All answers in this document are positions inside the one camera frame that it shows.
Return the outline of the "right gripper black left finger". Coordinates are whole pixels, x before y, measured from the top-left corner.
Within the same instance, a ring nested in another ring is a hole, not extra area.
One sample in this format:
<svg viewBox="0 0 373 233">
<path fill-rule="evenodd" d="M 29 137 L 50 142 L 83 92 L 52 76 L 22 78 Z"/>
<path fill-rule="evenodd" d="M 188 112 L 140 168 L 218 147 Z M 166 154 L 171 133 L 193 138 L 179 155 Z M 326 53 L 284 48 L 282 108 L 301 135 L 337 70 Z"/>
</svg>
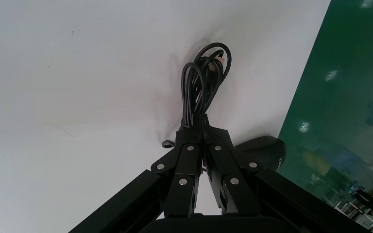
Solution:
<svg viewBox="0 0 373 233">
<path fill-rule="evenodd" d="M 195 114 L 190 128 L 176 133 L 175 147 L 151 166 L 157 194 L 157 216 L 190 217 L 196 208 L 202 171 L 202 120 Z"/>
</svg>

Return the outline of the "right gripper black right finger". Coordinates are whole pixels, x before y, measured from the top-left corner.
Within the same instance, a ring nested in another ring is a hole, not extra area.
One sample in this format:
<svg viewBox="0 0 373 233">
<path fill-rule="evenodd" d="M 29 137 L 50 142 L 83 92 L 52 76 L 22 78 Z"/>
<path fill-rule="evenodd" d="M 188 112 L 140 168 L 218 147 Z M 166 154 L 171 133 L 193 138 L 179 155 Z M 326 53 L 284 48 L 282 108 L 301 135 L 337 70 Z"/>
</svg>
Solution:
<svg viewBox="0 0 373 233">
<path fill-rule="evenodd" d="M 261 164 L 236 149 L 229 132 L 210 125 L 203 114 L 204 163 L 217 205 L 222 214 L 259 215 L 261 206 L 246 178 Z"/>
</svg>

